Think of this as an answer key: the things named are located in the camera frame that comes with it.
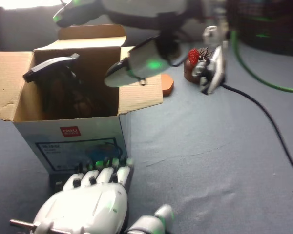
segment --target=open box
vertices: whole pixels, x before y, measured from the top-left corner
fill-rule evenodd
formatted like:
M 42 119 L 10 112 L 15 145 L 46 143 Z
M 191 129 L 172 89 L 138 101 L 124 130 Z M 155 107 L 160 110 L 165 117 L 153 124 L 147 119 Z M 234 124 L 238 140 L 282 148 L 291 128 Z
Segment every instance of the open box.
M 120 25 L 61 29 L 59 40 L 33 52 L 0 52 L 0 119 L 12 121 L 49 173 L 67 173 L 77 163 L 129 156 L 130 111 L 163 102 L 161 77 L 121 88 L 105 86 L 110 66 L 127 56 L 121 48 L 126 34 Z M 80 55 L 74 72 L 112 106 L 107 117 L 46 119 L 35 83 L 23 75 L 48 59 Z

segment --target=box flap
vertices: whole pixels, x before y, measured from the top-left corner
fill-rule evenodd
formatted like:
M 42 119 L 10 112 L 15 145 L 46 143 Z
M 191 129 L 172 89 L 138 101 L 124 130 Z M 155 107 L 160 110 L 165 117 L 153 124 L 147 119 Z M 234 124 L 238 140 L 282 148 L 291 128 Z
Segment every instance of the box flap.
M 123 47 L 121 59 L 127 57 L 128 51 L 132 48 Z M 119 88 L 119 115 L 161 103 L 163 103 L 161 75 L 146 78 L 145 86 L 136 82 Z
M 126 32 L 119 24 L 76 26 L 59 30 L 58 40 L 35 52 L 72 48 L 122 46 Z
M 13 119 L 32 57 L 32 52 L 0 52 L 0 119 Z

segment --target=strawberry toy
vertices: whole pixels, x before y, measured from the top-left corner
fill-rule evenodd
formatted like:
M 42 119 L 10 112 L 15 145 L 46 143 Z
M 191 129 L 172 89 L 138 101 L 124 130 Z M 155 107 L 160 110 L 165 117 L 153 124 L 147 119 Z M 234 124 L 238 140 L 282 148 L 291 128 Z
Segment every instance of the strawberry toy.
M 198 63 L 199 57 L 200 52 L 196 48 L 191 49 L 188 53 L 188 59 L 192 66 L 195 66 Z

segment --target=deli logo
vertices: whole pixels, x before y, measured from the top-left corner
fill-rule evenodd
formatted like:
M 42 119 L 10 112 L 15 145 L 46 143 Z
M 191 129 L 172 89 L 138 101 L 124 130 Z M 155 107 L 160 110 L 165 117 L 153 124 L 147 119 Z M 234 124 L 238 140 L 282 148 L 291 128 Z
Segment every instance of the deli logo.
M 81 136 L 77 126 L 60 127 L 64 137 L 78 137 Z

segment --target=table surface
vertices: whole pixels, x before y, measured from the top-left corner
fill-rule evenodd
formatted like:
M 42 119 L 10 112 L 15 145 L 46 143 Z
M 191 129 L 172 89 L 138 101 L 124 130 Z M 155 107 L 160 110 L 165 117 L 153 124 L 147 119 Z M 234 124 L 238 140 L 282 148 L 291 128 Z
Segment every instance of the table surface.
M 261 77 L 293 87 L 292 57 L 241 53 Z M 131 113 L 130 223 L 168 203 L 176 234 L 293 234 L 293 170 L 262 111 L 223 88 L 201 94 L 182 66 L 167 74 L 174 90 L 164 103 Z M 270 111 L 293 155 L 293 94 L 252 79 L 232 51 L 227 84 Z M 0 120 L 0 234 L 15 233 L 11 218 L 32 221 L 51 195 L 44 167 Z

